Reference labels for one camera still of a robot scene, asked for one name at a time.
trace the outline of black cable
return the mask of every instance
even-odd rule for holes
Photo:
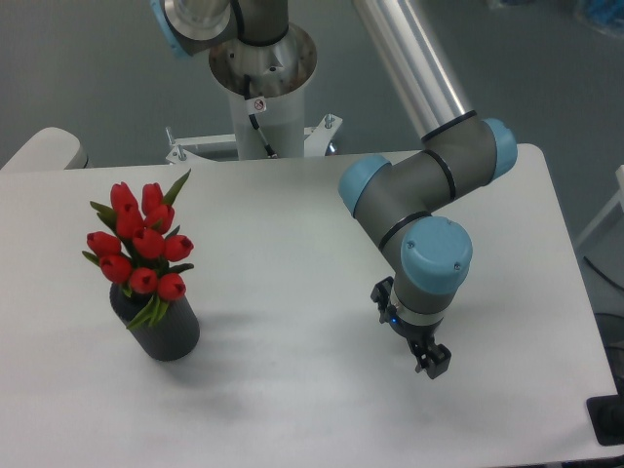
[[[245,87],[243,89],[243,97],[245,98],[245,100],[248,100],[252,98],[252,77],[246,74],[243,76],[243,78],[245,80]],[[255,114],[249,114],[249,117],[250,117],[250,122],[252,123],[253,129],[257,131],[258,135],[260,136],[260,139],[262,140],[262,146],[264,146],[266,155],[269,158],[277,158],[277,153],[275,152],[271,144],[267,141],[266,136],[264,135],[264,132],[260,129],[260,124],[255,118]]]
[[[585,262],[589,265],[589,267],[594,270],[596,272],[596,274],[598,276],[600,276],[601,278],[603,278],[607,283],[609,283],[610,285],[612,285],[614,288],[616,288],[618,291],[622,291],[624,292],[624,286],[618,285],[617,283],[615,283],[613,280],[611,280],[608,276],[606,276],[605,273],[603,273],[594,263],[592,263],[592,261],[587,258],[587,256],[583,256],[583,259],[585,260]]]

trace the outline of bolt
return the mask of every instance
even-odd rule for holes
[[[181,144],[177,146],[177,158],[180,161],[186,161],[186,153],[184,153],[184,148],[182,148]]]
[[[174,138],[174,133],[172,132],[171,127],[165,127],[165,133],[167,134],[167,140],[169,141],[169,147],[173,148],[176,146],[176,139]]]
[[[325,116],[325,128],[330,129],[332,127],[332,123],[335,119],[331,114]]]

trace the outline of metal bracket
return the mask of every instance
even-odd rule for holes
[[[598,241],[624,215],[624,166],[620,166],[615,171],[615,176],[619,190],[574,240],[574,249],[577,254],[580,254],[581,249]]]
[[[304,157],[315,158],[335,154],[336,148],[332,139],[341,125],[340,117],[327,114],[317,127],[303,129]],[[165,132],[170,149],[166,159],[170,164],[210,163],[217,158],[204,158],[198,154],[236,152],[236,138],[233,134],[175,138],[171,127],[167,127]]]

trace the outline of red tulip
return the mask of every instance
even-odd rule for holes
[[[153,293],[158,287],[156,272],[149,268],[137,268],[130,276],[130,287],[135,293]]]
[[[186,293],[186,285],[177,273],[167,273],[158,282],[158,295],[162,300],[180,299]]]
[[[108,281],[117,285],[126,283],[133,267],[127,258],[120,255],[107,255],[99,260],[99,268]]]
[[[121,241],[105,232],[87,234],[87,245],[97,256],[114,255],[121,252]]]
[[[132,205],[138,210],[138,202],[126,182],[116,183],[110,189],[110,205],[119,213],[126,205]]]
[[[153,229],[137,229],[133,236],[133,245],[143,258],[158,258],[165,249],[165,239]]]
[[[156,230],[161,234],[165,234],[172,227],[175,213],[174,207],[169,205],[159,205],[145,218],[145,227],[154,227],[154,225],[160,220],[161,224]]]
[[[115,230],[122,239],[132,239],[135,231],[143,227],[143,217],[138,208],[128,203],[117,213]]]
[[[168,261],[180,261],[188,257],[193,247],[193,243],[188,237],[178,234],[165,241],[164,255]]]
[[[163,191],[158,182],[146,183],[143,186],[143,198],[140,207],[144,215],[149,215],[163,203]]]

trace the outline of robotic arm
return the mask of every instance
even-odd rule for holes
[[[297,96],[314,71],[316,50],[305,32],[289,24],[287,0],[151,2],[172,49],[193,55],[210,48],[216,80],[240,101],[264,97],[275,107],[271,98]],[[416,371],[435,378],[447,370],[450,352],[436,344],[434,331],[468,274],[472,244],[459,224],[431,213],[509,171],[517,145],[500,121],[477,117],[428,30],[419,0],[353,4],[426,149],[394,166],[380,155],[360,160],[343,174],[338,191],[396,273],[371,294],[380,322],[408,341]],[[284,114],[293,113],[293,106],[275,103]],[[302,105],[296,109],[300,122],[281,122],[281,132],[273,135],[262,131],[252,111],[243,130],[234,117],[239,153],[253,140],[269,156],[273,147],[277,154],[298,155],[298,146],[284,144],[294,138],[302,145]],[[258,154],[258,147],[252,150]]]
[[[513,134],[482,121],[457,86],[415,0],[354,0],[425,150],[392,166],[379,155],[349,168],[344,204],[394,269],[371,294],[381,323],[407,339],[416,371],[435,378],[450,352],[434,331],[468,274],[468,233],[435,210],[509,171]]]

